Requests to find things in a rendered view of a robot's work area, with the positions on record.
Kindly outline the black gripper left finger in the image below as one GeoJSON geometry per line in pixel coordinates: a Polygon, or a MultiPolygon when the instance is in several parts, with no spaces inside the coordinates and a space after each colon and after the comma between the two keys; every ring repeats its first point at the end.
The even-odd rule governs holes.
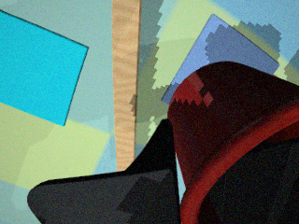
{"type": "Polygon", "coordinates": [[[49,179],[27,193],[41,224],[180,223],[175,136],[162,119],[123,172],[49,179]]]}

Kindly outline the brown wooden beam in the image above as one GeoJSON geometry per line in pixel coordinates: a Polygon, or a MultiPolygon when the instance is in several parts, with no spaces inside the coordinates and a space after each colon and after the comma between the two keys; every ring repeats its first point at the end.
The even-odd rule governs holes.
{"type": "Polygon", "coordinates": [[[135,159],[142,0],[112,0],[113,124],[117,172],[135,159]]]}

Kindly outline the red plastic cup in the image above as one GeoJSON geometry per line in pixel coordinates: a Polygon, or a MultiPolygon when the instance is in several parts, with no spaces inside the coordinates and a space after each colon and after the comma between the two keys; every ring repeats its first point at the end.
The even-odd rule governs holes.
{"type": "Polygon", "coordinates": [[[207,64],[169,102],[184,191],[182,224],[221,224],[208,191],[262,141],[299,137],[299,86],[242,63],[207,64]]]}

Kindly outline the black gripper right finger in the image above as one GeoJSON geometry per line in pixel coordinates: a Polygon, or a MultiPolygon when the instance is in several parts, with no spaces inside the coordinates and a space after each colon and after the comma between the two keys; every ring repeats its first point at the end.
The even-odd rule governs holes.
{"type": "Polygon", "coordinates": [[[277,224],[299,176],[299,137],[262,141],[208,191],[221,224],[277,224]]]}

